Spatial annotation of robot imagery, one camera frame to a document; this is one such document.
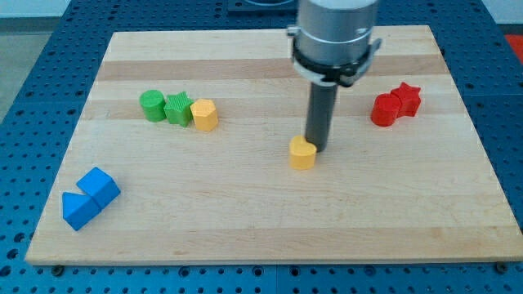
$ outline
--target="yellow hexagonal block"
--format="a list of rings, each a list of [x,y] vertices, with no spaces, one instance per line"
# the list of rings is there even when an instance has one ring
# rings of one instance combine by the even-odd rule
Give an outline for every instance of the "yellow hexagonal block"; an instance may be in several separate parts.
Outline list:
[[[297,170],[306,170],[314,166],[317,148],[306,141],[304,136],[295,136],[288,145],[289,165]]]
[[[218,112],[212,100],[198,99],[190,106],[190,111],[200,131],[211,131],[218,125]]]

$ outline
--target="blue block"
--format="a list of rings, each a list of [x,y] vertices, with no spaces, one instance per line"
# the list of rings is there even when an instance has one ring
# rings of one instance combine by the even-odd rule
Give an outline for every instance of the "blue block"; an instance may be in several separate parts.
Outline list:
[[[91,169],[76,185],[85,194],[91,196],[100,209],[104,209],[120,194],[120,189],[113,178],[98,167]]]
[[[98,204],[89,196],[68,192],[62,194],[62,215],[74,230],[81,229],[100,211]]]

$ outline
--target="wood grain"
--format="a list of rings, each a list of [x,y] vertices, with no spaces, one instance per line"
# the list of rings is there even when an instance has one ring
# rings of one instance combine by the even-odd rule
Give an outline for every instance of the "wood grain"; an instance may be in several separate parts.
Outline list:
[[[26,260],[35,265],[514,261],[523,236],[426,26],[378,27],[368,75],[340,89],[329,147],[288,167],[308,81],[283,30],[116,33]],[[369,119],[376,95],[422,88],[416,118]],[[204,133],[143,119],[151,88],[215,101]],[[93,166],[122,194],[74,232],[61,193]]]

